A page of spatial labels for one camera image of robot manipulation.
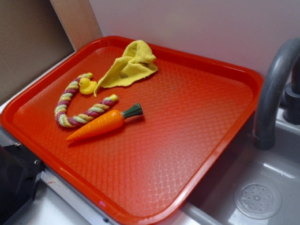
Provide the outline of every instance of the drain cover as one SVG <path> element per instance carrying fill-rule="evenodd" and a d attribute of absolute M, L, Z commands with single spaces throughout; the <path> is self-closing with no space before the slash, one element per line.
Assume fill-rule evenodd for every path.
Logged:
<path fill-rule="evenodd" d="M 264 180 L 247 180 L 235 190 L 236 207 L 253 219 L 274 216 L 281 207 L 281 195 L 275 186 Z"/>

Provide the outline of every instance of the gray sink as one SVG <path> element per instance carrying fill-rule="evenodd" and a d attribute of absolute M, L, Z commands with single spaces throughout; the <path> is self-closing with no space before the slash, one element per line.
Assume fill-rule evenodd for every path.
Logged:
<path fill-rule="evenodd" d="M 275 147 L 258 150 L 253 121 L 196 187 L 189 207 L 183 207 L 200 224 L 300 224 L 300 127 L 277 120 Z"/>

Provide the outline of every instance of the rubber duck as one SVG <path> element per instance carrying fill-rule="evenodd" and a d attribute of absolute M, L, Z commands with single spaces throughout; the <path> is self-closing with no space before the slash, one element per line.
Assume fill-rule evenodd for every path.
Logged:
<path fill-rule="evenodd" d="M 84 95 L 93 93 L 96 86 L 96 81 L 90 81 L 90 79 L 86 77 L 81 78 L 79 81 L 79 91 Z"/>

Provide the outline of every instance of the gray faucet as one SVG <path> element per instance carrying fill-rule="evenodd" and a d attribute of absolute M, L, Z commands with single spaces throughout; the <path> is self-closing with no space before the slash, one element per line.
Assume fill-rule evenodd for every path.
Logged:
<path fill-rule="evenodd" d="M 290 73 L 292 82 L 285 88 Z M 275 145 L 275 122 L 284 88 L 284 119 L 300 124 L 300 38 L 290 39 L 280 47 L 267 72 L 253 129 L 253 142 L 258 149 L 268 150 Z"/>

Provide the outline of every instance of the orange plastic tray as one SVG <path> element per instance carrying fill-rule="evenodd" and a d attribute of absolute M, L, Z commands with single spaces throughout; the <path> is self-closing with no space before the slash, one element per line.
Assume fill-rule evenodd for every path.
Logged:
<path fill-rule="evenodd" d="M 159 70 L 129 87 L 78 93 L 67 115 L 116 94 L 112 108 L 139 102 L 144 116 L 102 136 L 69 143 L 74 129 L 60 127 L 54 109 L 67 85 L 92 72 L 98 81 L 130 39 L 105 37 L 18 95 L 1 124 L 117 222 L 156 223 L 172 214 L 254 112 L 262 78 L 254 71 L 150 45 Z"/>

